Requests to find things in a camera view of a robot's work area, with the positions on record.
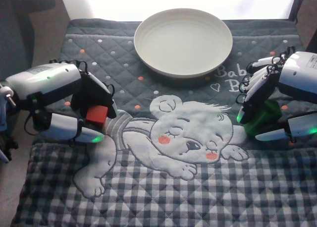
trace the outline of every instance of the gingham pattern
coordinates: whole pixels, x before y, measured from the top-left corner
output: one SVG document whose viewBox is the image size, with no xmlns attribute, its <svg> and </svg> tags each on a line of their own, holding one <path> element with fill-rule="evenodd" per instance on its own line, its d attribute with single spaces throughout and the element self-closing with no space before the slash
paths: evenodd
<svg viewBox="0 0 317 227">
<path fill-rule="evenodd" d="M 293 23 L 287 21 L 227 21 L 233 48 L 224 63 L 226 72 L 241 68 L 287 45 L 301 49 Z M 133 117 L 154 118 L 149 105 L 159 95 L 176 95 L 182 101 L 231 106 L 233 124 L 240 106 L 227 79 L 207 74 L 193 80 L 169 79 L 152 73 L 138 58 L 133 34 L 139 22 L 98 19 L 71 21 L 60 59 L 87 61 L 101 81 L 115 86 L 119 109 Z M 219 92 L 210 85 L 219 83 Z M 316 109 L 275 92 L 272 99 L 287 105 L 284 115 Z M 59 112 L 70 97 L 53 104 Z M 27 178 L 13 224 L 21 226 L 316 226 L 316 136 L 293 146 L 249 139 L 242 147 L 249 159 L 197 166 L 193 180 L 173 179 L 165 172 L 143 166 L 129 150 L 118 151 L 116 162 L 103 178 L 105 193 L 86 199 L 74 186 L 76 171 L 89 162 L 84 147 L 37 144 L 31 151 Z"/>
</svg>

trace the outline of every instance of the quilted fabric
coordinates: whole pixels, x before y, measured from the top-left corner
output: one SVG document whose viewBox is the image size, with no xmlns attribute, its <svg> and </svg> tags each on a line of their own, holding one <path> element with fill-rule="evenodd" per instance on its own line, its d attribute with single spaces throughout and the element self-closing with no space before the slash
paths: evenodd
<svg viewBox="0 0 317 227">
<path fill-rule="evenodd" d="M 89 186 L 97 180 L 98 188 L 91 191 L 76 183 L 76 174 L 90 167 L 94 159 L 89 147 L 34 145 L 12 223 L 21 226 L 315 226 L 317 152 L 311 148 L 315 136 L 302 138 L 292 145 L 287 140 L 268 144 L 248 137 L 238 146 L 233 143 L 238 138 L 230 137 L 231 143 L 225 148 L 236 153 L 228 155 L 224 148 L 221 157 L 217 153 L 219 159 L 212 164 L 214 154 L 207 156 L 208 162 L 188 162 L 183 171 L 190 172 L 180 176 L 146 165 L 133 144 L 122 141 L 124 134 L 131 133 L 152 138 L 157 120 L 161 119 L 158 112 L 169 109 L 168 106 L 150 109 L 161 98 L 163 102 L 172 98 L 175 106 L 188 105 L 188 109 L 194 109 L 191 102 L 196 102 L 195 106 L 207 103 L 231 107 L 226 115 L 219 114 L 219 119 L 226 120 L 230 128 L 237 126 L 240 107 L 235 104 L 239 94 L 236 85 L 245 75 L 246 65 L 270 53 L 282 52 L 288 45 L 301 49 L 292 22 L 225 23 L 234 43 L 223 66 L 203 77 L 182 80 L 156 74 L 140 61 L 133 46 L 139 22 L 71 21 L 60 60 L 85 60 L 98 79 L 114 85 L 114 99 L 122 111 L 118 119 L 107 121 L 106 134 L 114 140 L 116 154 L 112 160 L 112 152 L 102 151 L 105 157 L 101 169 L 107 164 L 112 166 L 100 178 L 87 175 Z M 285 117 L 316 109 L 278 91 L 271 99 L 287 106 L 283 111 Z M 70 101 L 70 97 L 50 108 L 70 113 L 65 101 Z M 177 111 L 173 103 L 168 104 L 173 112 Z M 172 160 L 171 166 L 179 163 L 177 158 Z"/>
</svg>

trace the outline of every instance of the red block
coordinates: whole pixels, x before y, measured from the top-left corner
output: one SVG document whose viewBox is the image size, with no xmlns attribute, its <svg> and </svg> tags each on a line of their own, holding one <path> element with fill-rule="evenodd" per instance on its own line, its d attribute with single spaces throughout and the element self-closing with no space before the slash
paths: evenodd
<svg viewBox="0 0 317 227">
<path fill-rule="evenodd" d="M 103 106 L 89 107 L 86 115 L 86 121 L 94 124 L 95 126 L 103 129 L 106 124 L 108 108 Z"/>
</svg>

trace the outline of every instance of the plaid fabric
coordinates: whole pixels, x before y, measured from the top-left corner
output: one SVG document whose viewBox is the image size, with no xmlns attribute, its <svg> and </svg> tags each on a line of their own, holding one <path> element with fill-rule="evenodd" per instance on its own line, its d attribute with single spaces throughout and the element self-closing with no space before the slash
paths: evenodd
<svg viewBox="0 0 317 227">
<path fill-rule="evenodd" d="M 118 151 L 90 200 L 72 178 L 84 147 L 37 144 L 13 224 L 38 226 L 316 226 L 317 151 L 253 151 L 243 162 L 198 166 L 174 179 Z"/>
</svg>

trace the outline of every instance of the orange dot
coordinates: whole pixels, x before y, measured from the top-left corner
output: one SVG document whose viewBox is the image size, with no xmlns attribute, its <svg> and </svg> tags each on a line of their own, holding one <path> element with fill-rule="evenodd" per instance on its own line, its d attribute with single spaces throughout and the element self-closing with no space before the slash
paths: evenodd
<svg viewBox="0 0 317 227">
<path fill-rule="evenodd" d="M 207 153 L 206 154 L 206 158 L 207 159 L 211 159 L 211 160 L 215 160 L 218 158 L 218 155 L 217 154 L 214 154 L 214 153 Z"/>
<path fill-rule="evenodd" d="M 160 136 L 158 138 L 158 142 L 160 144 L 169 144 L 170 143 L 170 138 L 168 136 Z"/>
</svg>

